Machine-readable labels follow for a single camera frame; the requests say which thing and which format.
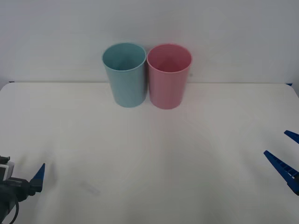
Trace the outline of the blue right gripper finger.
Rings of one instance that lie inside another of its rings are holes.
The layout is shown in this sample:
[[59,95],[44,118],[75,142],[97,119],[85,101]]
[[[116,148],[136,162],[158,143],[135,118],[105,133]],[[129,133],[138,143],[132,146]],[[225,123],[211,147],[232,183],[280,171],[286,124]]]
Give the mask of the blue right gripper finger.
[[295,142],[299,143],[299,134],[291,132],[291,131],[288,131],[288,130],[286,130],[284,132],[284,134],[287,135],[292,140],[294,140]]
[[269,151],[263,153],[272,166],[278,171],[282,178],[286,181],[289,188],[296,194],[299,195],[299,172],[287,165],[279,158],[274,156]]

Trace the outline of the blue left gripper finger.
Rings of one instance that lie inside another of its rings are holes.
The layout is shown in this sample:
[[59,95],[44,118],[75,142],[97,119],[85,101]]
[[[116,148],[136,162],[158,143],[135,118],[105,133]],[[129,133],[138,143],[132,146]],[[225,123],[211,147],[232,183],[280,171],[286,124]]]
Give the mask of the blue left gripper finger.
[[38,172],[29,182],[29,194],[35,195],[35,193],[41,193],[43,189],[43,180],[45,173],[45,163],[40,167]]

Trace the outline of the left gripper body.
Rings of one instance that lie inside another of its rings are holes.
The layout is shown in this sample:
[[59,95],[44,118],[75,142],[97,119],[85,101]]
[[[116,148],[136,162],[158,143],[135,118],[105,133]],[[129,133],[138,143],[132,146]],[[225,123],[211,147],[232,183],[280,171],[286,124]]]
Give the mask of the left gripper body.
[[8,207],[25,201],[31,193],[30,184],[25,179],[11,177],[0,182],[0,202]]

